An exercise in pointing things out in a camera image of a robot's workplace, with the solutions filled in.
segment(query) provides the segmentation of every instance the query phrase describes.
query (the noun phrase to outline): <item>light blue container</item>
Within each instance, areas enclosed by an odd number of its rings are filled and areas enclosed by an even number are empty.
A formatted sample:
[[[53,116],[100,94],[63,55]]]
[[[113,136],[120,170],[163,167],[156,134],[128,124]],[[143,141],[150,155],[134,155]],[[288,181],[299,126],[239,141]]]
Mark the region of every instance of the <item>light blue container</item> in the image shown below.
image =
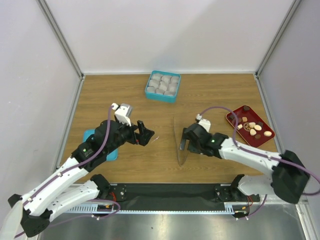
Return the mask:
[[[176,89],[175,95],[174,96],[167,96],[167,95],[161,95],[161,94],[157,94],[157,93],[147,92],[147,87],[149,86],[149,81],[151,80],[151,77],[152,77],[153,74],[162,74],[162,75],[169,75],[169,76],[179,77],[178,87]],[[146,96],[147,99],[153,99],[153,100],[158,100],[158,101],[167,102],[167,103],[175,103],[176,99],[177,99],[180,83],[181,83],[180,74],[171,73],[171,72],[165,72],[165,71],[152,71],[152,73],[151,73],[151,75],[149,77],[149,80],[148,80],[148,82],[147,82],[147,84],[145,86],[145,89],[144,89],[145,96]]]
[[[94,129],[89,129],[87,131],[84,132],[83,134],[83,140],[82,142],[85,142],[88,137],[90,137],[90,135],[94,134],[95,133],[95,130]],[[106,161],[114,161],[116,160],[118,157],[118,149],[114,150],[113,152],[109,153],[107,156],[106,156]]]

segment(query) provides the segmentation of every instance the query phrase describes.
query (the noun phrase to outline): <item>metal floor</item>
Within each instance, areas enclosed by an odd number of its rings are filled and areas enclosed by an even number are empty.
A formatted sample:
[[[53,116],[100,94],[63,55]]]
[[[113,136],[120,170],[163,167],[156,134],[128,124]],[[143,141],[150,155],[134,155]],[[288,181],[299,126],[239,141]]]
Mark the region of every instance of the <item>metal floor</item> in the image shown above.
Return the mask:
[[[64,213],[53,224],[79,216]],[[78,218],[48,228],[41,240],[305,240],[297,209],[265,205],[247,220],[231,215],[116,214]]]

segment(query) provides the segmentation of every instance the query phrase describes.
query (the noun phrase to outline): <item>red tray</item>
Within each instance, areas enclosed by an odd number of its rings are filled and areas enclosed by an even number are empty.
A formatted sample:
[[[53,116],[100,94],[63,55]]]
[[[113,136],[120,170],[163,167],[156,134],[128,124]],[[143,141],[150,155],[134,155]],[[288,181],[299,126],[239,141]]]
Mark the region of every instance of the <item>red tray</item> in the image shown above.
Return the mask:
[[[238,124],[243,125],[243,128],[241,128],[240,130],[236,130],[236,131],[246,141],[246,143],[249,144],[250,146],[257,148],[275,137],[275,135],[276,135],[275,132],[265,123],[265,121],[263,121],[261,119],[261,117],[259,117],[258,114],[256,114],[255,111],[252,110],[251,107],[249,107],[247,105],[243,105],[243,106],[239,107],[238,109],[234,110],[233,112],[237,115],[237,117],[240,121]],[[225,117],[226,117],[226,120],[233,127],[235,127],[236,120],[232,116],[233,115],[230,112]],[[246,117],[247,122],[243,122],[242,117]],[[255,124],[259,124],[262,127],[261,131],[256,131],[256,135],[260,135],[260,138],[258,138],[258,139],[256,138],[256,136],[250,135],[249,123],[251,123],[251,122],[255,122]],[[265,136],[264,135],[265,131],[270,131],[272,133],[271,136]]]

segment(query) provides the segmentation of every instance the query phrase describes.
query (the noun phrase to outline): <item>teal plastic container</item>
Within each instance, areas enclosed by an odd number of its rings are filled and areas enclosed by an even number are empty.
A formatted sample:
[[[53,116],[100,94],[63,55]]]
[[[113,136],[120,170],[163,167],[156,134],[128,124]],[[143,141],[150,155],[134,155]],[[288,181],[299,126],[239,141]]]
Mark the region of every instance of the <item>teal plastic container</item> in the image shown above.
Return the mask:
[[[167,95],[161,95],[161,94],[157,94],[157,93],[147,92],[147,87],[149,86],[149,81],[151,80],[151,77],[153,74],[162,74],[162,75],[179,77],[178,87],[176,89],[175,95],[174,96],[167,96]],[[181,83],[180,74],[166,72],[166,71],[156,71],[156,70],[152,71],[152,73],[149,77],[149,80],[148,80],[148,82],[145,86],[145,89],[144,89],[145,96],[147,99],[152,99],[152,100],[157,100],[157,101],[162,101],[162,102],[167,102],[167,103],[175,103],[176,99],[177,99],[178,92],[179,92],[180,83]]]
[[[94,134],[94,133],[95,133],[95,130],[94,130],[94,129],[89,129],[89,130],[85,131],[84,134],[83,134],[83,140],[82,140],[82,142],[85,142],[85,141],[88,139],[88,137],[90,137],[90,135],[92,135],[92,134]],[[113,152],[110,152],[110,153],[106,156],[105,160],[106,160],[106,161],[114,161],[114,160],[117,159],[117,157],[118,157],[118,149],[114,150]]]

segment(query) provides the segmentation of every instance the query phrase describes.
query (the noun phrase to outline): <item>table top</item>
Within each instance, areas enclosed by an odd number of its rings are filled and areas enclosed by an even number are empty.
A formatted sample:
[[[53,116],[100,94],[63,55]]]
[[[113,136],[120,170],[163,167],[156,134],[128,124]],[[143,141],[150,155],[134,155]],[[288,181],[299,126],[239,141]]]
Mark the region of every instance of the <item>table top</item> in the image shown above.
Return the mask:
[[[194,153],[189,153],[180,167],[176,150],[183,128],[194,123],[196,115],[211,106],[235,110],[248,105],[267,123],[252,74],[182,74],[176,103],[147,99],[144,91],[148,79],[147,74],[86,76],[61,164],[82,142],[86,130],[98,127],[107,119],[112,103],[133,106],[131,122],[141,120],[155,134],[147,146],[126,143],[119,147],[117,160],[101,164],[78,182],[85,182],[94,174],[103,174],[111,183],[230,183],[238,174],[261,174],[231,160]],[[232,135],[227,113],[214,109],[203,115],[211,121],[211,133]],[[238,134],[236,139],[244,143]],[[276,151],[274,140],[260,148]]]

